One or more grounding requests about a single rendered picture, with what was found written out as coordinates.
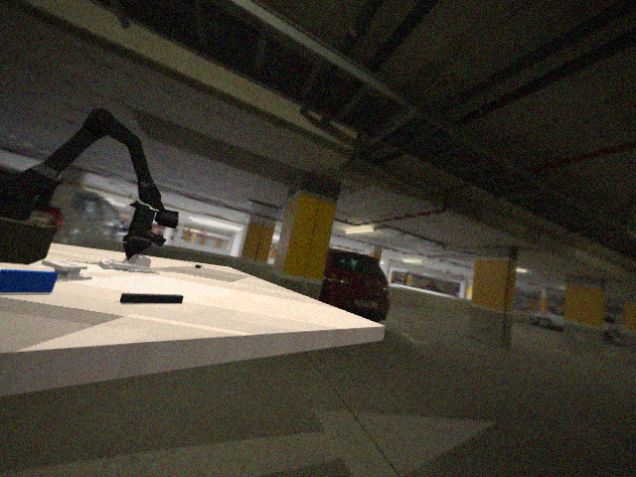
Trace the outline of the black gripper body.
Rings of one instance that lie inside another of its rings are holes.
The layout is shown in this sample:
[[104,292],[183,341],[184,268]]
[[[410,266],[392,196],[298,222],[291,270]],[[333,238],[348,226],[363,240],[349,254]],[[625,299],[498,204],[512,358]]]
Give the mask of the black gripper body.
[[151,247],[152,241],[149,238],[144,238],[149,230],[152,230],[152,224],[135,221],[130,223],[129,231],[122,241],[126,241],[126,244]]

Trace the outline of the black flat bar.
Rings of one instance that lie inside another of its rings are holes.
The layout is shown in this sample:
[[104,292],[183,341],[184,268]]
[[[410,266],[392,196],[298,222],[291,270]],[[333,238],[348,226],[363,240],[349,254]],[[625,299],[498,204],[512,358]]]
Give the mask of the black flat bar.
[[182,294],[122,293],[120,304],[182,303]]

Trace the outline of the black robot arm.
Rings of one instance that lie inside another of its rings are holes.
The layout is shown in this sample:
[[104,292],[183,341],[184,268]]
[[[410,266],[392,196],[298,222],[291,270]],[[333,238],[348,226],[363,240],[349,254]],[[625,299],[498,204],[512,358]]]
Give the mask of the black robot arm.
[[81,129],[43,163],[16,175],[14,179],[0,182],[0,218],[25,222],[31,218],[35,206],[34,197],[54,193],[63,181],[60,174],[96,140],[110,136],[125,144],[138,178],[139,201],[129,204],[136,208],[133,220],[175,229],[178,212],[165,210],[161,194],[153,182],[141,146],[141,140],[129,131],[106,109],[95,108],[84,121]]

